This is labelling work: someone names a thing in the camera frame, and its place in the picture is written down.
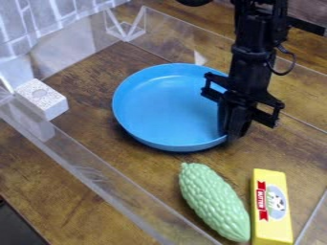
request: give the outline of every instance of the robotic arm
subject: robotic arm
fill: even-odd
[[[178,0],[200,6],[212,0]],[[235,6],[236,40],[231,47],[232,61],[228,77],[207,73],[202,96],[219,104],[219,131],[232,142],[247,134],[252,120],[275,127],[285,104],[267,91],[273,73],[286,75],[295,65],[295,55],[283,47],[287,38],[287,0],[231,0]],[[287,71],[274,69],[277,49],[293,55]],[[211,83],[226,88],[222,94]],[[258,109],[259,104],[273,113]]]

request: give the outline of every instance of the blue bowl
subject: blue bowl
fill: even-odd
[[[226,141],[218,129],[218,104],[200,96],[207,72],[226,76],[204,66],[172,63],[146,68],[119,85],[112,99],[114,115],[146,145],[190,152]],[[212,88],[224,92],[216,84]]]

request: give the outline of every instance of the printed label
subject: printed label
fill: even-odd
[[[283,219],[286,215],[286,198],[283,191],[265,181],[256,182],[256,209],[259,220]]]

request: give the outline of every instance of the bitter gourd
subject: bitter gourd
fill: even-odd
[[[250,215],[230,184],[203,164],[182,164],[179,185],[184,199],[206,224],[227,239],[251,238]]]

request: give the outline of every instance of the snack box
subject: snack box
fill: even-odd
[[[283,172],[252,172],[252,245],[291,245],[293,229]]]

